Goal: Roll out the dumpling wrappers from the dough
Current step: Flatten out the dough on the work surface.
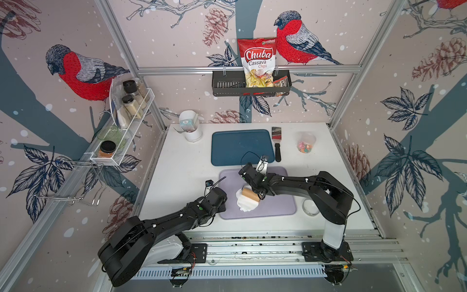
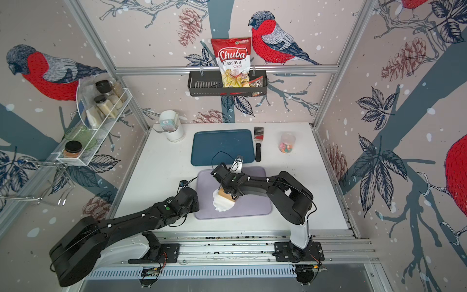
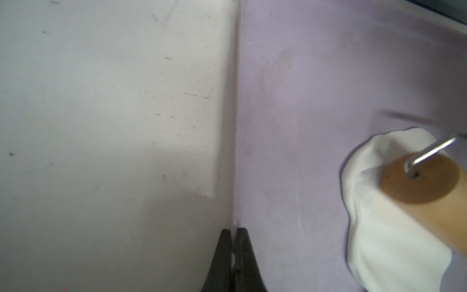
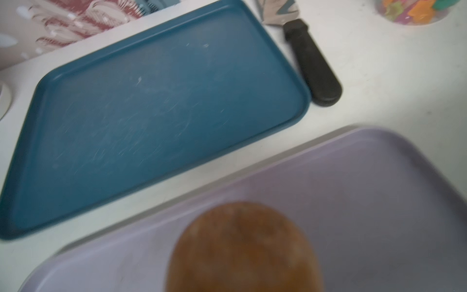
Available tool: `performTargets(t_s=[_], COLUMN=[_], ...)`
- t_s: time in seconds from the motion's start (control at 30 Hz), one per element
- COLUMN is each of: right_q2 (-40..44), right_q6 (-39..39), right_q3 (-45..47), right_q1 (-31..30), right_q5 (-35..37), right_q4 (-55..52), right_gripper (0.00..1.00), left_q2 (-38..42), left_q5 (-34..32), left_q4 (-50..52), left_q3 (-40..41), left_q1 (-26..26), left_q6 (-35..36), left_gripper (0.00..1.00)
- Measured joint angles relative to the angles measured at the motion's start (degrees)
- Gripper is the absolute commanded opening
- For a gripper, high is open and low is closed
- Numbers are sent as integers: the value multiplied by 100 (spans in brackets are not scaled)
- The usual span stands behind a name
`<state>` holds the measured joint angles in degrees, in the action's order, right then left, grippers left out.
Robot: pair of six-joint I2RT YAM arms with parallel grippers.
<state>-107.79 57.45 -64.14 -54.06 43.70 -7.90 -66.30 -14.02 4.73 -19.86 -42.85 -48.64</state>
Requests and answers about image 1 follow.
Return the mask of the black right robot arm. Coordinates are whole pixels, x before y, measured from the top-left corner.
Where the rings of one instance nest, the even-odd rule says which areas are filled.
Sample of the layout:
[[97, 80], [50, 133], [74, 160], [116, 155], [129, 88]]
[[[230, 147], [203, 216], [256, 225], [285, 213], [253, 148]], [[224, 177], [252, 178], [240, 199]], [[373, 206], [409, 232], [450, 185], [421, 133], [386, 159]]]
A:
[[354, 195], [326, 171], [306, 177], [261, 173], [250, 162], [240, 159], [239, 175], [251, 186], [261, 200], [267, 196], [290, 195], [312, 200], [325, 219], [322, 249], [337, 251], [344, 243]]

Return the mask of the wooden rolling pin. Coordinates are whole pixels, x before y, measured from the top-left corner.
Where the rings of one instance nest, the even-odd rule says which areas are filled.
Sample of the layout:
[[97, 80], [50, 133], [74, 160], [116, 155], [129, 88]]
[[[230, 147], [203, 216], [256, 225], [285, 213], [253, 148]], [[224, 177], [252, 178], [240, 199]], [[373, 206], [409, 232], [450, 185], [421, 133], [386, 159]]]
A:
[[261, 200], [260, 197], [255, 192], [253, 192], [251, 189], [247, 187], [244, 187], [242, 189], [242, 196], [249, 198], [250, 200], [253, 200], [256, 202], [259, 202]]

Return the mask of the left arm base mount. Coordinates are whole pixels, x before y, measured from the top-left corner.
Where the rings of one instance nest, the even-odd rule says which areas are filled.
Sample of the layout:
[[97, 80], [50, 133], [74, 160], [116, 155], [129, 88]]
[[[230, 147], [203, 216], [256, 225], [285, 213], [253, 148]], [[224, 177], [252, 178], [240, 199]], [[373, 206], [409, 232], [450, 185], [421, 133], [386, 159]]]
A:
[[142, 265], [143, 269], [153, 269], [157, 265], [184, 264], [171, 268], [169, 281], [174, 288], [181, 288], [191, 277], [196, 264], [205, 264], [207, 244], [192, 243], [183, 234], [171, 236], [155, 244]]

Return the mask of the metal ring cutter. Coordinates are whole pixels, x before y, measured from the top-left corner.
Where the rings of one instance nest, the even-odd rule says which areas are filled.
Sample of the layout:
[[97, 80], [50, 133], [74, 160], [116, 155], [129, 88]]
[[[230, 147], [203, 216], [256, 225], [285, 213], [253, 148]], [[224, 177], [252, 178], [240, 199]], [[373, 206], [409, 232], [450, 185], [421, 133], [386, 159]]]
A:
[[315, 217], [320, 214], [320, 210], [313, 200], [304, 200], [302, 203], [302, 209], [304, 213], [310, 217]]

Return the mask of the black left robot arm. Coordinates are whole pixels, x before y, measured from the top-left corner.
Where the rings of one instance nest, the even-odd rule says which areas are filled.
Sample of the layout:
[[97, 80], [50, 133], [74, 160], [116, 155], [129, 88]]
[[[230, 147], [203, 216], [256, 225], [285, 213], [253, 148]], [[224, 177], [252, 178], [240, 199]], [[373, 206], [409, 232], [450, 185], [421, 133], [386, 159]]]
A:
[[130, 281], [155, 244], [206, 224], [226, 210], [226, 202], [226, 192], [214, 187], [172, 214], [143, 221], [137, 216], [127, 219], [98, 251], [112, 286], [120, 287]]

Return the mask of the lilac silicone mat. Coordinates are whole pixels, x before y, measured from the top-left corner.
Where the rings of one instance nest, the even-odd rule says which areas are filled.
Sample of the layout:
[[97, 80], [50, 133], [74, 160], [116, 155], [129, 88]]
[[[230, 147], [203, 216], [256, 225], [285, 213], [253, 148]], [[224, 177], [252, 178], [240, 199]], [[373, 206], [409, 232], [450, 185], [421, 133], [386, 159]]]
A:
[[289, 195], [266, 196], [264, 200], [257, 203], [255, 209], [249, 211], [241, 209], [238, 205], [239, 198], [244, 198], [248, 204], [252, 202], [252, 200], [247, 201], [247, 198], [242, 195], [243, 189], [247, 188], [251, 191], [252, 188], [241, 178], [238, 174], [239, 171], [239, 169], [230, 169], [220, 172], [220, 178], [226, 177], [218, 185], [227, 194], [226, 211], [221, 213], [223, 219], [249, 219], [295, 214], [296, 203], [294, 198]]

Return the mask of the white dough lump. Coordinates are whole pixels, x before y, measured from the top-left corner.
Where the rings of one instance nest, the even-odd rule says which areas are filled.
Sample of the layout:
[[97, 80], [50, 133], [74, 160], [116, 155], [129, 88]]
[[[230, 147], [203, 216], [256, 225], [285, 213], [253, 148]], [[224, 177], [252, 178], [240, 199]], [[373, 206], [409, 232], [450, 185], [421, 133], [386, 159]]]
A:
[[243, 189], [244, 187], [247, 187], [247, 188], [251, 189], [250, 186], [244, 185], [241, 189], [239, 189], [239, 190], [236, 192], [237, 206], [238, 206], [238, 207], [240, 208], [240, 210], [243, 211], [243, 212], [250, 212], [250, 211], [256, 209], [256, 208], [259, 206], [259, 202], [250, 200], [249, 198], [246, 198], [246, 197], [242, 196], [242, 189]]

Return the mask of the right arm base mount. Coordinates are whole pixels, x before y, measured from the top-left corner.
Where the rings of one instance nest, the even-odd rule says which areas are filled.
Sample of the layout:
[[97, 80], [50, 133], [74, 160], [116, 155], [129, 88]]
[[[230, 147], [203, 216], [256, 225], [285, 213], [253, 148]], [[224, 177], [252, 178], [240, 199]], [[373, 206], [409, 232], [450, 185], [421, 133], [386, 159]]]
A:
[[326, 280], [335, 285], [342, 284], [348, 277], [354, 260], [350, 246], [343, 241], [339, 249], [321, 242], [303, 242], [302, 256], [306, 262], [323, 263]]

